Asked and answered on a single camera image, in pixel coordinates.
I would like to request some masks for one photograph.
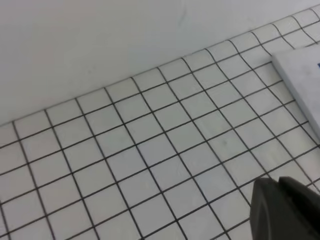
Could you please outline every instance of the floor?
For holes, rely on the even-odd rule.
[[[1,240],[250,240],[253,182],[319,192],[319,140],[271,64],[308,9],[0,126]]]

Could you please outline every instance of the wall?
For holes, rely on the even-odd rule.
[[[0,124],[320,0],[1,0]]]

